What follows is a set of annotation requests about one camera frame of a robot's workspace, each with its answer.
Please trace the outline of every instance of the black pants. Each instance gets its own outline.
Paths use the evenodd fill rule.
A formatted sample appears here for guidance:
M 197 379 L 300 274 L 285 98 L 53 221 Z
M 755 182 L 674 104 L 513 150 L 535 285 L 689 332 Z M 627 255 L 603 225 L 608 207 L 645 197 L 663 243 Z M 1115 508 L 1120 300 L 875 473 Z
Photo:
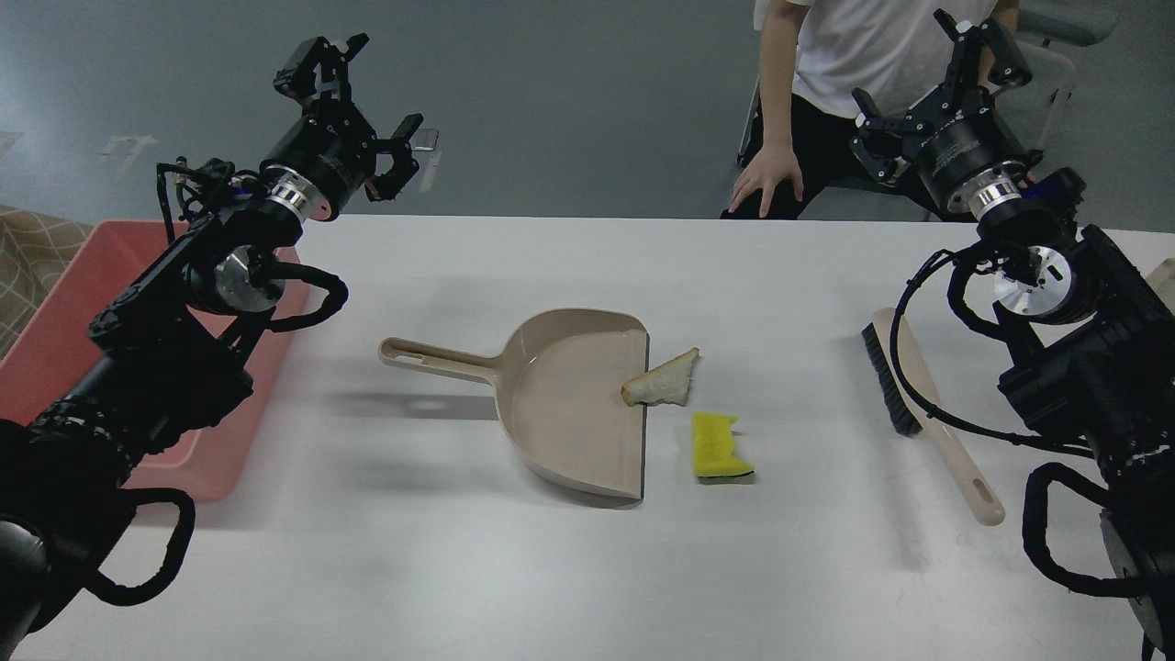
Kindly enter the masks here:
M 756 113 L 754 122 L 747 156 L 758 153 L 763 147 L 761 113 Z M 783 181 L 771 198 L 767 217 L 788 220 L 799 217 L 808 202 L 815 198 L 828 186 L 830 181 L 845 176 L 857 176 L 872 181 L 868 173 L 865 171 L 865 167 L 848 147 L 855 135 L 857 124 L 853 120 L 826 114 L 803 96 L 792 94 L 792 149 L 795 151 L 795 160 L 799 161 L 800 171 L 804 173 L 804 201 L 797 202 L 792 191 L 792 182 Z M 909 197 L 918 205 L 945 221 L 975 222 L 971 214 L 941 213 L 913 167 L 898 180 L 894 193 Z M 734 213 L 724 209 L 721 217 L 759 217 L 761 201 L 763 190 L 756 190 L 734 209 Z

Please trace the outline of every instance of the robotic arm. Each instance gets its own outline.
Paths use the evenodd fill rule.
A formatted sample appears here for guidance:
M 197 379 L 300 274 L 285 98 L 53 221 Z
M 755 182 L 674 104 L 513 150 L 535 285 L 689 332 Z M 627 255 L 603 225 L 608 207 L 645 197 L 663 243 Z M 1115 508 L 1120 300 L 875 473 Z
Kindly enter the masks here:
M 1007 346 L 1013 367 L 999 390 L 1036 437 L 992 432 L 938 409 L 913 391 L 891 356 L 899 383 L 945 423 L 1014 444 L 1094 459 L 1106 487 L 1061 464 L 1028 479 L 1023 544 L 1047 578 L 1073 592 L 1128 599 L 1146 634 L 1144 654 L 1175 641 L 1175 317 L 1137 269 L 1097 227 L 1077 237 L 1074 214 L 1085 182 L 1061 169 L 1040 183 L 1020 183 L 1039 154 L 1028 154 L 1000 121 L 993 94 L 979 85 L 983 46 L 995 55 L 993 82 L 1030 80 L 1015 42 L 994 20 L 939 25 L 955 42 L 946 79 L 905 116 L 881 117 L 862 89 L 852 148 L 882 183 L 915 167 L 935 202 L 969 210 L 979 242 L 936 252 L 911 279 L 891 338 L 913 292 L 935 270 L 954 264 L 947 291 L 955 315 L 974 332 Z M 964 301 L 968 281 L 994 278 L 995 321 Z M 1046 346 L 1034 323 L 1083 322 Z M 1106 549 L 1117 575 L 1096 579 L 1060 567 L 1046 542 L 1047 490 L 1060 483 L 1102 507 Z
M 160 163 L 170 244 L 90 323 L 101 359 L 27 427 L 0 421 L 0 659 L 82 588 L 119 606 L 166 589 L 183 561 L 195 506 L 177 490 L 120 487 L 146 454 L 216 425 L 253 393 L 244 365 L 266 330 L 314 325 L 345 302 L 337 276 L 280 262 L 274 251 L 293 245 L 307 218 L 337 217 L 358 188 L 372 201 L 390 200 L 419 169 L 409 143 L 419 114 L 380 139 L 351 102 L 348 62 L 367 41 L 352 36 L 341 50 L 320 36 L 297 48 L 274 87 L 302 115 L 258 171 L 215 158 L 195 170 Z M 376 174 L 377 154 L 392 156 L 384 174 Z M 177 175 L 177 193 L 192 194 L 181 200 L 189 227 L 179 237 L 167 173 Z M 275 319 L 291 278 L 327 296 L 316 311 Z M 189 308 L 235 319 L 213 337 Z M 174 504 L 179 524 L 160 572 L 141 586 L 118 586 L 100 566 L 147 503 Z

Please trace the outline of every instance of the pink plastic bin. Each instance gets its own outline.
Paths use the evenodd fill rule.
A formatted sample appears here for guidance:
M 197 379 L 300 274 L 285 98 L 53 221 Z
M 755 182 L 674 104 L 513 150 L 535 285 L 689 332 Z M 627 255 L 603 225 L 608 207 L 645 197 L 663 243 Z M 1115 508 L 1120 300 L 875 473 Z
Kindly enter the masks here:
M 184 223 L 176 223 L 182 231 Z M 167 247 L 161 221 L 108 220 L 94 228 L 0 362 L 0 418 L 28 425 L 63 396 L 101 356 L 86 337 L 90 319 L 113 301 Z M 283 248 L 282 261 L 297 251 Z M 300 313 L 309 285 L 288 281 L 275 317 Z M 197 312 L 217 335 L 229 317 Z M 220 425 L 188 432 L 161 454 L 147 456 L 127 487 L 176 487 L 197 500 L 227 497 L 236 486 L 253 437 L 293 333 L 266 333 L 249 358 L 253 397 Z

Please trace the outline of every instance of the slice of bread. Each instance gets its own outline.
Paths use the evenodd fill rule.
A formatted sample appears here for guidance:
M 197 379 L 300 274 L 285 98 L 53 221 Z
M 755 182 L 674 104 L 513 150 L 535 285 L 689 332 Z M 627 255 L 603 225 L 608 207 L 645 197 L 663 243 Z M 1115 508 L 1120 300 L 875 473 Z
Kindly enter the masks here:
M 690 378 L 693 364 L 701 352 L 697 348 L 685 352 L 673 360 L 659 365 L 640 377 L 630 379 L 620 386 L 624 404 L 636 406 L 644 404 L 656 406 L 669 403 L 685 406 L 690 396 Z

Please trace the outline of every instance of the yellow sponge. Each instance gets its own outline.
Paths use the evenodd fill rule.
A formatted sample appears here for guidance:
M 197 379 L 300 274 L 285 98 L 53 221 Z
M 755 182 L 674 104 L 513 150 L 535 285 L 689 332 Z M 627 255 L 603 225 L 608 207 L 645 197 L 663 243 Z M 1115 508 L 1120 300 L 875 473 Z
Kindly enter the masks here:
M 693 473 L 698 478 L 737 478 L 754 473 L 754 466 L 734 458 L 731 425 L 738 418 L 721 413 L 693 414 Z

